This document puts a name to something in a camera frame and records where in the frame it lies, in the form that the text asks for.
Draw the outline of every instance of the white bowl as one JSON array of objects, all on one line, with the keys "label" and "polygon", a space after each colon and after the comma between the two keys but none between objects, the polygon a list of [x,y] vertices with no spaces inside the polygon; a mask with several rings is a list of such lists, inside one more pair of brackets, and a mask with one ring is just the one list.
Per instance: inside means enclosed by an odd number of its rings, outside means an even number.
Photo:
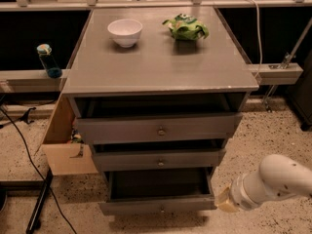
[{"label": "white bowl", "polygon": [[123,48],[132,47],[139,39],[142,24],[135,19],[118,19],[108,25],[111,39]]}]

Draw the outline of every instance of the green chip bag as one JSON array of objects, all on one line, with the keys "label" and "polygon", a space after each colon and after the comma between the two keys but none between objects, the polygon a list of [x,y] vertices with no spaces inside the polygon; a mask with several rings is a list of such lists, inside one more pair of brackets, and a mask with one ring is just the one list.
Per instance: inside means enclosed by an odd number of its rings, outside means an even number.
[{"label": "green chip bag", "polygon": [[168,26],[176,40],[194,41],[209,36],[207,27],[201,21],[186,14],[179,14],[174,19],[166,19],[163,25]]}]

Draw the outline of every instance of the gray countertop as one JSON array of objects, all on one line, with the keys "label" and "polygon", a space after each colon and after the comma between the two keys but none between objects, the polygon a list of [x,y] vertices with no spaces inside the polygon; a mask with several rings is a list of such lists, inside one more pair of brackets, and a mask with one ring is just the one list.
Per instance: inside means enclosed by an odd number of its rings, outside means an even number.
[{"label": "gray countertop", "polygon": [[[201,20],[210,35],[175,41],[162,25],[185,13]],[[119,19],[139,20],[139,41],[123,49],[107,26]],[[67,78],[64,94],[250,92],[258,85],[213,7],[94,9]]]}]

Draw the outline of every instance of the speckled floor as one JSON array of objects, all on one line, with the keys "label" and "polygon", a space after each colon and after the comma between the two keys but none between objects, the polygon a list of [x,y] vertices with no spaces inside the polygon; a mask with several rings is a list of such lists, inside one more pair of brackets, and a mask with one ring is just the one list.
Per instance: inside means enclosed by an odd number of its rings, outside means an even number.
[{"label": "speckled floor", "polygon": [[[312,168],[312,133],[303,132],[300,122],[282,98],[271,101],[267,113],[259,99],[250,99],[244,118],[227,144],[227,153],[216,169],[212,184],[217,195],[241,173],[256,169],[267,154],[285,154]],[[38,169],[48,170],[46,157],[38,151],[47,119],[29,126],[18,122]],[[0,180],[40,179],[31,167],[23,142],[13,126],[0,130]],[[55,176],[52,187],[63,213],[77,233],[312,233],[312,200],[270,202],[252,212],[236,214],[220,210],[199,213],[104,216],[98,202],[105,200],[106,187],[99,175]],[[0,233],[25,233],[36,197],[9,197],[0,213]],[[49,196],[36,233],[72,233]]]}]

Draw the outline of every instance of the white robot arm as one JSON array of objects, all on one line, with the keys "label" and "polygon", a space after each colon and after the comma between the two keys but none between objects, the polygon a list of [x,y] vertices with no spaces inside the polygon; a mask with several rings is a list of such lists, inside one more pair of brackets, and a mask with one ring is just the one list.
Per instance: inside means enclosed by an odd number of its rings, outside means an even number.
[{"label": "white robot arm", "polygon": [[312,171],[286,156],[272,154],[263,158],[255,172],[234,179],[216,197],[215,204],[235,213],[294,196],[312,198]]}]

